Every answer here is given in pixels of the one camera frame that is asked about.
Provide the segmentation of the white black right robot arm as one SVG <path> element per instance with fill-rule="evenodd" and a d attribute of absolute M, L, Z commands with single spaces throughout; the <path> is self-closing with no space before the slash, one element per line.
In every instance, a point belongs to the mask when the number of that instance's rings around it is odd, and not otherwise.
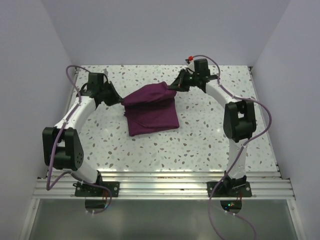
<path fill-rule="evenodd" d="M 177 92 L 188 92 L 191 87 L 201 89 L 224 109 L 223 131 L 229 140 L 229 158 L 223 177 L 209 187 L 210 194 L 235 196 L 246 187 L 246 145 L 257 129 L 254 103 L 235 96 L 224 87 L 220 73 L 211 74 L 208 60 L 203 55 L 190 56 L 174 82 L 168 87 Z"/>

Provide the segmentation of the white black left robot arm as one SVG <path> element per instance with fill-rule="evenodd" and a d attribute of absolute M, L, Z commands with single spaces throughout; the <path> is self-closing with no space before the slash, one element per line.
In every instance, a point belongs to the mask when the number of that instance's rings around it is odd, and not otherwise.
<path fill-rule="evenodd" d="M 44 162 L 48 167 L 46 189 L 51 190 L 57 183 L 51 180 L 52 171 L 56 169 L 63 171 L 62 176 L 70 174 L 87 184 L 87 192 L 96 197 L 103 193 L 104 184 L 100 172 L 85 161 L 79 133 L 101 103 L 113 106 L 123 99 L 105 73 L 89 72 L 87 83 L 75 90 L 74 104 L 62 120 L 42 131 Z"/>

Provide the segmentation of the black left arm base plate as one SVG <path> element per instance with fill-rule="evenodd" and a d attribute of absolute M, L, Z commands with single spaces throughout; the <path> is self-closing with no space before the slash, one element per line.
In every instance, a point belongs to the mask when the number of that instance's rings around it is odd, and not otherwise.
<path fill-rule="evenodd" d="M 76 197 L 115 197 L 119 196 L 119 181 L 103 181 L 101 186 L 91 186 L 81 182 L 72 184 L 75 187 L 74 195 Z"/>

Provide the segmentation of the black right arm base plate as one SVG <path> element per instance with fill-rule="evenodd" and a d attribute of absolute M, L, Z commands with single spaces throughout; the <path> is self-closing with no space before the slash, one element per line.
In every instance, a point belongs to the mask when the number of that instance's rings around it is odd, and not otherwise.
<path fill-rule="evenodd" d="M 252 196 L 251 185 L 248 181 L 243 185 L 233 187 L 220 183 L 212 195 L 213 198 L 250 198 Z"/>

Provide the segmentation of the purple cloth mat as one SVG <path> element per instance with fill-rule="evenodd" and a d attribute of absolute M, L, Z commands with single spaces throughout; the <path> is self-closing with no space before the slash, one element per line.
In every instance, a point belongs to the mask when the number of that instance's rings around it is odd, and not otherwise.
<path fill-rule="evenodd" d="M 166 82 L 147 84 L 126 96 L 121 103 L 131 137 L 180 127 L 175 96 Z"/>

